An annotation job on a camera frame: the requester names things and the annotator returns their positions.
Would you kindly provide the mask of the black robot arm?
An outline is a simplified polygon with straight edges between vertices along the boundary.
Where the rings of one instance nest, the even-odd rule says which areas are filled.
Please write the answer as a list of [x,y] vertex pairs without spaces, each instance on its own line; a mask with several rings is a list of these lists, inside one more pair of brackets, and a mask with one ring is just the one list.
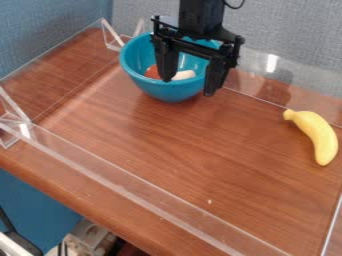
[[230,6],[225,0],[180,0],[174,23],[166,16],[150,17],[150,42],[161,80],[169,82],[174,76],[180,52],[205,59],[205,96],[221,88],[229,70],[237,65],[244,44],[244,38],[222,27],[225,7],[236,10],[241,5]]

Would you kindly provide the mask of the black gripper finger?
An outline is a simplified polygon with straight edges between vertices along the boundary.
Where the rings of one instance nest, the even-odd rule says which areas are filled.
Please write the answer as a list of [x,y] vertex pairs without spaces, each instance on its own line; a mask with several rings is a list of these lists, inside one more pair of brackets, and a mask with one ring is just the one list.
[[229,66],[226,60],[224,58],[212,57],[205,67],[204,96],[212,96],[216,90],[222,86],[228,70]]
[[169,82],[177,72],[178,47],[172,41],[156,40],[153,48],[158,76]]

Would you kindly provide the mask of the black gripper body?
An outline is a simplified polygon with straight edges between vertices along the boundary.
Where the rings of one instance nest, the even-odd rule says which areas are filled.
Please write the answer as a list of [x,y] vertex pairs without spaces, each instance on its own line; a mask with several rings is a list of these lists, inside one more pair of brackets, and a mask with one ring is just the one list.
[[224,58],[229,67],[236,66],[244,38],[225,30],[220,24],[208,31],[196,32],[180,28],[173,23],[174,19],[168,16],[154,15],[150,21],[153,22],[152,44],[156,40],[172,41],[178,47],[178,53],[186,53],[208,61],[212,57]]

